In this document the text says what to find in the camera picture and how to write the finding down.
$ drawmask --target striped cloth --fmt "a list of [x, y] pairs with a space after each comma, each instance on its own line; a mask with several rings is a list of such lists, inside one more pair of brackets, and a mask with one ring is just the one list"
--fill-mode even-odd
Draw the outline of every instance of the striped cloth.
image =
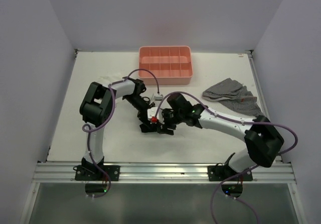
[[256, 117], [264, 115], [256, 103], [257, 97], [253, 96], [246, 86], [231, 78], [209, 87], [202, 96], [209, 101], [218, 101], [237, 113]]

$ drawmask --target robotic arm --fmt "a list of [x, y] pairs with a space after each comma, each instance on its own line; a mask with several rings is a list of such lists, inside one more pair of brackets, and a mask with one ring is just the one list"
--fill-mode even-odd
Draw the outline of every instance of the robotic arm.
[[[227, 178], [245, 169], [260, 165], [270, 167], [281, 149], [284, 139], [273, 126], [236, 124], [217, 116], [211, 115], [201, 104], [192, 105], [180, 93], [172, 94], [167, 98], [171, 108], [159, 110], [157, 116], [156, 106], [153, 101], [146, 101], [140, 94], [146, 91], [143, 81], [127, 79], [112, 85], [115, 97], [122, 97], [130, 102], [137, 110], [138, 119], [142, 122], [140, 129], [143, 133], [158, 132], [173, 135], [176, 125], [186, 123], [190, 127], [213, 129], [232, 135], [245, 142], [246, 148], [238, 153], [233, 153], [219, 169], [222, 178]], [[83, 121], [91, 127], [98, 127], [105, 122], [112, 110], [112, 97], [109, 88], [99, 83], [90, 84], [85, 98], [80, 106]], [[264, 116], [256, 119], [242, 119], [210, 110], [220, 116], [241, 122], [269, 122]], [[90, 136], [91, 153], [94, 161], [103, 166], [104, 156], [102, 151], [104, 128]], [[82, 167], [92, 173], [98, 173], [93, 165], [86, 148], [82, 159]]]

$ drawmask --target divided container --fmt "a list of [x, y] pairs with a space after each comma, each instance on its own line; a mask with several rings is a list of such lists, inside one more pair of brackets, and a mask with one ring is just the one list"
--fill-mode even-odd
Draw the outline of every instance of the divided container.
[[[189, 84], [193, 76], [191, 49], [188, 46], [157, 46], [139, 49], [139, 68], [151, 71], [160, 85]], [[156, 85], [146, 71], [138, 75], [146, 85]]]

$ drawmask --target gray wall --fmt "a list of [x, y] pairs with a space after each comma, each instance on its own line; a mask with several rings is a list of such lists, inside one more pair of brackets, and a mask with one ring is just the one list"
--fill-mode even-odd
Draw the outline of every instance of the gray wall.
[[0, 223], [17, 223], [73, 67], [49, 0], [0, 0]]
[[[283, 0], [254, 51], [254, 61], [274, 122], [298, 133], [285, 155], [293, 164], [310, 223], [320, 223], [321, 0]], [[287, 139], [287, 146], [292, 138]]]
[[282, 0], [50, 0], [73, 46], [194, 51], [254, 49]]

